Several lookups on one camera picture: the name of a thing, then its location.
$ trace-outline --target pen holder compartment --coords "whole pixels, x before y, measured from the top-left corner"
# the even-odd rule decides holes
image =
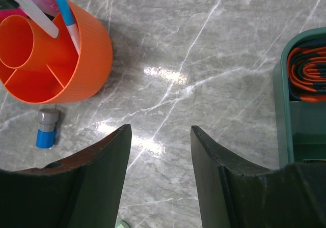
[[[61,15],[59,37],[17,15],[0,24],[0,80],[16,98],[32,104],[76,102],[93,96],[110,74],[113,51],[104,26],[69,1],[80,36],[78,56]]]

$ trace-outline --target blue bottle cap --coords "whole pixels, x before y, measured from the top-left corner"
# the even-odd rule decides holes
[[[63,18],[66,26],[71,26],[76,23],[75,18],[72,15],[69,4],[67,0],[56,0],[58,8],[61,12],[61,16]]]
[[[55,143],[56,131],[43,132],[37,131],[36,146],[38,148],[50,148]]]

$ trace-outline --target gray marble tile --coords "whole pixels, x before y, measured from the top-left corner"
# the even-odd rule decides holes
[[[49,150],[34,146],[39,106],[1,86],[0,168],[45,166],[130,123],[118,219],[196,228],[191,125],[250,161],[278,167],[271,72],[293,36],[326,25],[326,0],[72,1],[108,29],[113,70],[94,97],[57,105],[64,118]]]

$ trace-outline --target white marker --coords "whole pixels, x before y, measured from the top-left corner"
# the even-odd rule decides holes
[[[56,2],[58,4],[58,8],[62,15],[63,21],[65,22],[68,32],[70,34],[72,43],[74,44],[76,51],[79,55],[79,53],[80,53],[79,31],[78,31],[76,21],[72,15],[71,10],[70,10],[68,1],[67,0],[56,0]]]
[[[40,26],[51,37],[59,35],[59,29],[51,20],[37,7],[32,0],[15,0],[19,7],[27,14],[38,26]]]

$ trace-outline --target folded strap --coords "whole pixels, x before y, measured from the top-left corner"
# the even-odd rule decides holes
[[[300,44],[287,59],[291,101],[326,101],[326,39]]]

